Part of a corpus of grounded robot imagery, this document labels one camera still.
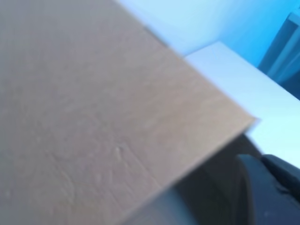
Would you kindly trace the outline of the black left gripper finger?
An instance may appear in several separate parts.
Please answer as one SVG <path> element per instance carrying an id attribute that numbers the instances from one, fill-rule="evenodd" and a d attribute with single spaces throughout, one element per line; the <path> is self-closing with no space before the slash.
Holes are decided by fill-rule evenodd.
<path id="1" fill-rule="evenodd" d="M 237 225 L 298 225 L 300 170 L 270 154 L 240 154 L 236 184 Z"/>

